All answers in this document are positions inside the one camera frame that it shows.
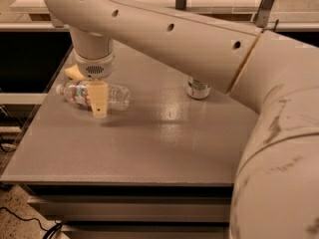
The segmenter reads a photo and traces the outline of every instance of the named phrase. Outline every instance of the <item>plastic bottle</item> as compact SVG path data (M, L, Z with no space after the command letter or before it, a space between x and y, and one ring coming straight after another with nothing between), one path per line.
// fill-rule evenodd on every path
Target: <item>plastic bottle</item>
M186 92L196 100L207 98L210 93L210 86L204 84L193 77L189 77L187 81Z
M72 81L66 85L58 85L56 92L72 104L83 108L91 106L87 84L89 81ZM125 86L108 84L108 110L125 111L130 105L130 90Z

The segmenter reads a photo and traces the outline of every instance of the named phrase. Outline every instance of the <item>clear plastic bottle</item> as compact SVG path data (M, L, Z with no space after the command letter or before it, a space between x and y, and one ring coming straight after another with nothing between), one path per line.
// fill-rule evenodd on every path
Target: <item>clear plastic bottle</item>
M83 108L91 106L87 84L89 81L72 81L66 85L58 85L56 92L72 104ZM108 84L108 110L125 111L130 105L130 90L121 85Z

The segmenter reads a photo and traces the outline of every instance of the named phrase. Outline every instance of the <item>table surface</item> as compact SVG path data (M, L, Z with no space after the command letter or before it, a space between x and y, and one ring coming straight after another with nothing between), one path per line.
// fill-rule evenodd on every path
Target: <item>table surface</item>
M1 181L25 184L231 185L257 115L187 76L116 43L109 83L131 90L125 112L95 119L55 93L59 74ZM64 68L75 64L71 54Z

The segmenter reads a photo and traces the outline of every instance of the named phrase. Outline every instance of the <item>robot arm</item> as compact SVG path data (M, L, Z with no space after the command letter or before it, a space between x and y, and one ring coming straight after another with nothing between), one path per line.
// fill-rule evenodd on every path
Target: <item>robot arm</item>
M130 0L45 2L71 26L85 76L112 71L112 38L260 114L235 179L231 238L319 237L318 49L255 27Z

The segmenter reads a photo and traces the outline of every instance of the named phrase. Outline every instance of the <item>cable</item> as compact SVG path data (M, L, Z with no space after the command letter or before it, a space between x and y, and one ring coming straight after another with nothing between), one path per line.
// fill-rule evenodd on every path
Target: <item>cable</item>
M62 223L58 223L54 225L52 228L50 228L47 233L43 236L42 239L52 239L55 233L62 227Z
M41 221L40 221L39 219L37 219L37 218L30 218L30 219L21 218L20 216L18 216L17 214L15 214L13 211L9 210L7 207L0 207L0 211L1 211L1 210L6 210L6 211L9 212L11 215L15 216L16 218L18 218L18 219L20 219L20 220L22 220L22 221L32 221L32 220L36 220L36 221L38 221L39 226L40 226L40 228L41 228L43 231L49 231L49 230L43 228L43 226L42 226L42 224L41 224Z

